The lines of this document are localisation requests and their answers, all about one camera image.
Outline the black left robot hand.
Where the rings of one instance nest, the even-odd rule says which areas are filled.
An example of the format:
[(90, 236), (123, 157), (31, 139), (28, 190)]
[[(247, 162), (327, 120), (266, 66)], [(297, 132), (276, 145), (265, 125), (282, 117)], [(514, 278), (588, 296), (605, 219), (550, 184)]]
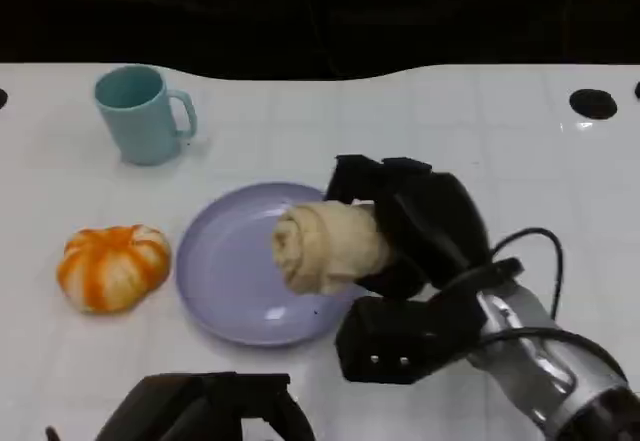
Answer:
[(99, 440), (241, 440), (259, 419), (284, 440), (313, 440), (288, 392), (287, 374), (164, 373), (143, 378), (103, 426)]

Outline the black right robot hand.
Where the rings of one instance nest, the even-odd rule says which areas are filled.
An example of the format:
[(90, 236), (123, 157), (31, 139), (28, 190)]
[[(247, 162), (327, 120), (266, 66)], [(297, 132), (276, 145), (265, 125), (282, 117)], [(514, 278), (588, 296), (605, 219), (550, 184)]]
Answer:
[(428, 163), (339, 155), (325, 198), (373, 204), (391, 260), (356, 284), (383, 297), (409, 299), (427, 284), (442, 289), (490, 261), (487, 230), (470, 194), (453, 174)]

